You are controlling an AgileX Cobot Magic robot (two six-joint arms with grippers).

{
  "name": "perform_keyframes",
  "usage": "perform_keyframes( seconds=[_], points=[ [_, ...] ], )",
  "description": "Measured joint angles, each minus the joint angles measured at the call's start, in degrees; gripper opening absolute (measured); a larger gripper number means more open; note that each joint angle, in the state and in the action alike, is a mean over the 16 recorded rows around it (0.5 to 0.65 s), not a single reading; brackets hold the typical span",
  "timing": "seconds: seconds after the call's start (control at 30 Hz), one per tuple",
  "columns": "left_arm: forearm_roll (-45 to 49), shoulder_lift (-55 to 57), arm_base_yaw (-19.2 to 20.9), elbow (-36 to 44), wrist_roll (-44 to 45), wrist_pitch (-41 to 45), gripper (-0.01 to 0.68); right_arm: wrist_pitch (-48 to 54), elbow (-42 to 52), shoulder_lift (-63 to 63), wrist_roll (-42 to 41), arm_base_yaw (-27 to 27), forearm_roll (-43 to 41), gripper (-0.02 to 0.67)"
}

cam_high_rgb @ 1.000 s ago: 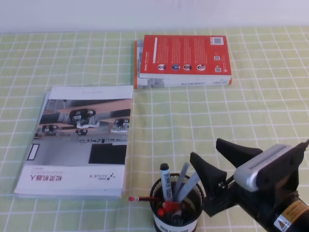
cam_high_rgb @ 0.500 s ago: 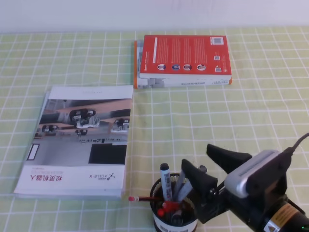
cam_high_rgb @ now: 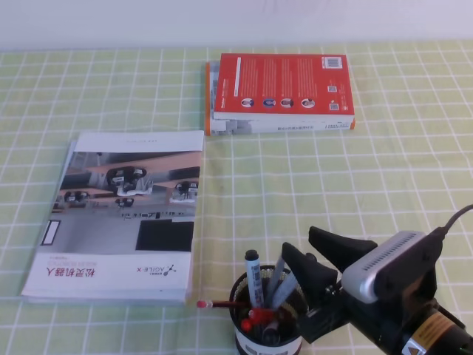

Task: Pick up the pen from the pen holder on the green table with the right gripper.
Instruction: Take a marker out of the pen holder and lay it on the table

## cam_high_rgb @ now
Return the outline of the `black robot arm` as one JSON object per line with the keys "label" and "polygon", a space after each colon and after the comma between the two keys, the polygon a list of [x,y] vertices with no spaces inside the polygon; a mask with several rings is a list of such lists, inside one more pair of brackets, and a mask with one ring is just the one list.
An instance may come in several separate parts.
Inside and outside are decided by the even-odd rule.
{"label": "black robot arm", "polygon": [[451,227],[400,231],[377,244],[313,226],[309,242],[332,268],[284,243],[282,258],[308,303],[299,334],[312,343],[351,324],[385,354],[471,354],[472,335],[435,298]]}

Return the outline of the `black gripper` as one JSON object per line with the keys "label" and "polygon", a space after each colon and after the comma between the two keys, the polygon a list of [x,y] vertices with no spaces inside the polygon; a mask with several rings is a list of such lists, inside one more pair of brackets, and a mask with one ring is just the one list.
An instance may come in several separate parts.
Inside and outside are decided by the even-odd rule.
{"label": "black gripper", "polygon": [[[308,239],[341,273],[378,247],[372,240],[342,237],[315,226],[310,227]],[[284,242],[282,259],[307,300],[308,312],[297,319],[298,332],[307,342],[312,343],[349,323],[384,353],[401,353],[405,343],[405,290],[390,286],[374,303],[365,303],[348,294],[337,283],[337,271],[319,263],[314,255],[303,254]]]}

